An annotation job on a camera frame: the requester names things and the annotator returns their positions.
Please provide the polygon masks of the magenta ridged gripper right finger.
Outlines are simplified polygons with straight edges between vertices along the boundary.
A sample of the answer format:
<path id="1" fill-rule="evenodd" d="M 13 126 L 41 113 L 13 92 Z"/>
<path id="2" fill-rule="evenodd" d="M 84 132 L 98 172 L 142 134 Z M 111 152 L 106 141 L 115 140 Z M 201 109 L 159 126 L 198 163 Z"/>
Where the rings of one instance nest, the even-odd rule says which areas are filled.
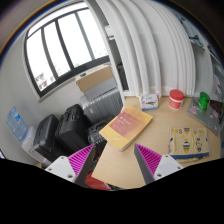
<path id="1" fill-rule="evenodd" d="M 146 184 L 164 178 L 183 168 L 172 156 L 160 155 L 155 151 L 136 144 L 134 154 Z"/>

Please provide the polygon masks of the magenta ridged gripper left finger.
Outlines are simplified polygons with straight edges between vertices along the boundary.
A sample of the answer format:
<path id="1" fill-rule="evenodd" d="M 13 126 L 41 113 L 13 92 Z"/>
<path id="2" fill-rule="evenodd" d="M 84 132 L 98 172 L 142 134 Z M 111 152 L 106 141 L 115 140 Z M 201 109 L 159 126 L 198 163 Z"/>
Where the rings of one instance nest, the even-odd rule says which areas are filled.
<path id="1" fill-rule="evenodd" d="M 95 157 L 95 145 L 89 145 L 72 155 L 60 156 L 46 168 L 56 176 L 86 188 L 86 177 Z"/>

